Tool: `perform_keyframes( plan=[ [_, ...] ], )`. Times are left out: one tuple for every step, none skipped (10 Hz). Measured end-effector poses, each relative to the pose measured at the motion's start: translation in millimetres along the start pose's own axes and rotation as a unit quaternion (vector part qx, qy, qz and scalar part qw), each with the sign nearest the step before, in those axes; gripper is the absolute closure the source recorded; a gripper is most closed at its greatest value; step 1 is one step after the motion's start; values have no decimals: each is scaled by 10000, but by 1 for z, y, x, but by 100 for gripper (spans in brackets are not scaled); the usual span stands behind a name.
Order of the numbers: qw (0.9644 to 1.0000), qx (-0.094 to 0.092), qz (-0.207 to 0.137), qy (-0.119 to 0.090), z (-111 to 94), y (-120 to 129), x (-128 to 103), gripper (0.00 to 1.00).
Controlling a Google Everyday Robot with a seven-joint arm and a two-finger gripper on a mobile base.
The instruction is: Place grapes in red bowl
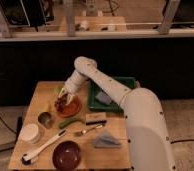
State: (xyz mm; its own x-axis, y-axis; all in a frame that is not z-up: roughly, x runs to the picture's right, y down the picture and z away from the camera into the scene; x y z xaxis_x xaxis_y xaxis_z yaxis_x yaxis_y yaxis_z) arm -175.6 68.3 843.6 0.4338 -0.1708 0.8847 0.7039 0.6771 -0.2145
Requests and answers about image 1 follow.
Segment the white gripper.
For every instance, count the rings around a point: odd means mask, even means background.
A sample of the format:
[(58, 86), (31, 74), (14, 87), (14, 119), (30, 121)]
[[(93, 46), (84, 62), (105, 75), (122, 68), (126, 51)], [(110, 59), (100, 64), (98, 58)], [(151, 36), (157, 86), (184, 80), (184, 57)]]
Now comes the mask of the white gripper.
[(72, 75), (67, 79), (64, 87), (60, 90), (58, 97), (62, 97), (65, 93), (70, 93), (67, 96), (67, 105), (73, 100), (73, 95), (79, 92), (82, 84), (87, 80), (87, 77), (77, 70), (75, 70)]

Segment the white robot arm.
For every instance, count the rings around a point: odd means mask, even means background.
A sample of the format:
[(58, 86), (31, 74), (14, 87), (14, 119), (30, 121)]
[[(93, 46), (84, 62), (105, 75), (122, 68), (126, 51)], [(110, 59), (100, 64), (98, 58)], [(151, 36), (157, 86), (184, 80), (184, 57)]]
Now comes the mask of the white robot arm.
[(155, 93), (143, 87), (126, 87), (99, 71), (97, 62), (91, 58), (77, 57), (74, 67), (59, 97), (67, 95), (69, 104), (83, 82), (91, 79), (123, 109), (134, 171), (176, 171), (163, 109)]

